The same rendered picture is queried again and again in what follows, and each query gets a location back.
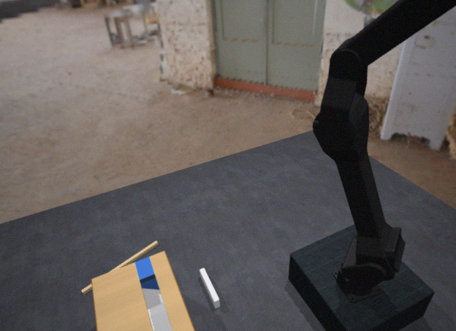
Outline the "tan wooden rod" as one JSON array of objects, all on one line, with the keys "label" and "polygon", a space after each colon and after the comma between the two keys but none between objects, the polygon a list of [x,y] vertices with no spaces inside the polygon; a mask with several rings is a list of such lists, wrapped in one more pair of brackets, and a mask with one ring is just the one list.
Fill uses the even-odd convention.
[{"label": "tan wooden rod", "polygon": [[[132,263],[134,260],[138,259],[139,257],[141,257],[143,254],[146,254],[148,253],[153,247],[157,246],[159,243],[158,241],[156,240],[155,242],[153,242],[152,244],[150,244],[149,246],[147,246],[145,249],[141,250],[139,253],[135,254],[134,256],[132,256],[131,258],[127,259],[125,262],[123,262],[122,264],[120,264],[119,266],[117,266],[116,268],[114,268],[113,270],[111,271],[114,271],[114,270],[117,270],[118,268],[121,268],[121,267],[124,267],[124,266],[127,266],[129,265],[130,263]],[[110,272],[111,272],[110,271]],[[84,288],[83,290],[81,290],[83,292],[83,294],[86,294],[87,292],[91,291],[92,290],[92,286],[91,284],[89,286],[87,286],[86,288]]]}]

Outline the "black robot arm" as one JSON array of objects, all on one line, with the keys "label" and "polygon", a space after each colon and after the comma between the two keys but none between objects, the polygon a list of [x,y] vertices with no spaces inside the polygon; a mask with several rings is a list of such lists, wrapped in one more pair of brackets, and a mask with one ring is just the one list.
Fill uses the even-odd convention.
[{"label": "black robot arm", "polygon": [[368,66],[455,6],[456,0],[399,0],[331,55],[312,127],[323,152],[338,166],[357,230],[333,273],[351,303],[381,294],[377,284],[399,273],[406,245],[401,228],[385,221],[368,156]]}]

